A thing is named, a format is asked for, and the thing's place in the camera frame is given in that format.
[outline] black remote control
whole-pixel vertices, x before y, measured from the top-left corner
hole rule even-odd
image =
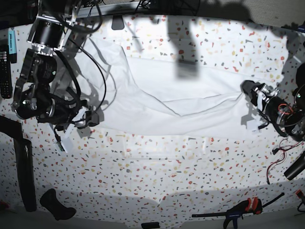
[[[0,90],[3,99],[10,99],[13,93],[10,75],[9,45],[0,45]]]

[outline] speckled white surface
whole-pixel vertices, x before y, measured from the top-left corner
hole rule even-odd
[[[292,55],[305,61],[305,39],[294,31],[177,16],[124,16],[124,21],[124,30],[112,31],[111,17],[105,18],[93,36],[120,44],[127,56],[184,59],[249,75],[264,74],[280,83],[282,97],[288,100],[296,88],[295,73],[300,65]],[[14,28],[18,62],[11,65],[13,83],[29,47],[29,29]],[[1,114],[17,120],[11,102],[0,101]],[[130,227],[158,221],[161,228],[172,228],[203,220],[191,219],[193,213],[225,211],[248,197],[259,197],[265,203],[284,192],[285,196],[264,212],[296,207],[299,199],[295,192],[304,189],[304,173],[292,182],[283,175],[303,145],[288,152],[287,160],[271,172],[271,185],[267,185],[266,167],[280,158],[271,150],[282,140],[271,126],[255,141],[139,136],[97,126],[91,128],[90,137],[80,137],[74,130],[75,150],[67,155],[55,150],[47,124],[30,119],[22,125],[24,137],[32,141],[39,210],[45,211],[40,197],[54,187],[65,206],[77,209],[76,217],[117,221]],[[22,205],[13,142],[0,136],[0,199],[12,207]]]

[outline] terrazzo table surface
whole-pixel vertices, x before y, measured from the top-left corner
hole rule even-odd
[[[121,45],[126,56],[177,62],[197,62],[217,69],[255,75],[264,73],[279,82],[282,97],[292,102],[295,73],[305,61],[300,33],[257,25],[185,16],[124,16],[125,28],[111,29],[112,17],[94,37]],[[23,64],[31,25],[16,32],[18,62],[11,65],[15,85]],[[0,101],[0,113],[17,120],[12,100]],[[158,221],[173,228],[195,213],[226,211],[247,198],[263,203],[281,192],[285,196],[264,212],[294,208],[295,192],[304,190],[304,173],[294,181],[284,171],[300,155],[303,144],[288,152],[286,161],[266,168],[280,158],[271,150],[283,139],[272,126],[255,140],[220,139],[214,136],[141,136],[99,126],[89,135],[74,130],[74,152],[57,152],[47,124],[35,118],[22,120],[24,138],[32,142],[34,179],[39,199],[49,188],[61,203],[77,209],[75,217],[122,222],[129,227]],[[0,199],[12,208],[22,206],[13,141],[0,134]]]

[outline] white cloth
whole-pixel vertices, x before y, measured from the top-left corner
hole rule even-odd
[[[84,49],[107,78],[109,106],[103,105],[105,120],[98,127],[139,135],[255,138],[241,124],[249,106],[240,85],[244,80],[273,85],[259,73],[254,78],[198,65],[197,75],[188,76],[187,71],[177,69],[189,67],[183,63],[126,58],[121,46],[96,38],[89,38]],[[101,100],[104,86],[97,67],[82,52],[75,60],[82,74],[78,77],[82,92],[92,95],[92,84]]]

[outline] blue marker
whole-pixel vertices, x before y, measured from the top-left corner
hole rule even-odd
[[[16,36],[14,30],[9,30],[9,54],[10,62],[17,63],[17,48],[16,48]]]

